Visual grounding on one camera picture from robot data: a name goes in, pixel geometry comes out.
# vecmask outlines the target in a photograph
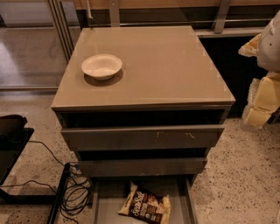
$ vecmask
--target open drawer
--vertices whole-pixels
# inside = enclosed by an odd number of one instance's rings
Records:
[[[214,147],[223,125],[72,128],[61,131],[71,151]]]
[[[158,196],[169,195],[170,224],[197,224],[191,187],[184,176],[96,179],[94,181],[93,224],[145,223],[117,213],[129,195],[130,180]]]

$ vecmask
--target floor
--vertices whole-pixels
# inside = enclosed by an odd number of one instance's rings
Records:
[[[79,36],[73,31],[74,38]],[[59,85],[66,62],[53,29],[0,29],[1,85]],[[0,92],[0,116],[20,114],[35,129],[31,140],[42,141],[62,163],[76,161],[67,148],[60,124],[51,110],[55,93]],[[276,224],[280,208],[280,124],[258,131],[242,129],[238,118],[227,119],[206,169],[192,186],[200,224]],[[34,179],[58,185],[62,165],[39,143],[28,143],[5,185]],[[30,183],[5,188],[11,194],[51,194],[48,187]],[[46,223],[51,206],[0,205],[0,224]],[[92,208],[78,216],[92,222]],[[56,223],[73,223],[57,215]]]

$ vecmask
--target glass panel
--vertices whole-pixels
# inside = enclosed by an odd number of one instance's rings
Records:
[[[57,87],[67,62],[47,4],[3,6],[7,27],[0,29],[1,87]]]
[[[58,86],[67,63],[53,28],[0,29],[1,86]]]

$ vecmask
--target drawer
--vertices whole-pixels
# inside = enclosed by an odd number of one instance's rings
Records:
[[[63,129],[72,151],[211,148],[223,125],[184,125],[134,128]]]
[[[94,224],[143,223],[134,218],[121,216],[117,211],[125,203],[130,192],[130,180],[158,196],[169,195],[171,202],[170,224],[197,224],[195,207],[188,179],[185,177],[130,178],[94,181]]]
[[[204,157],[178,157],[80,161],[79,167],[87,177],[137,177],[198,174],[206,163]]]

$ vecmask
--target drawer gap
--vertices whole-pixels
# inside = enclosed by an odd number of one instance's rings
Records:
[[[203,158],[207,148],[156,149],[156,150],[79,150],[82,161],[153,159],[153,158]]]
[[[219,124],[225,109],[61,113],[68,128]]]

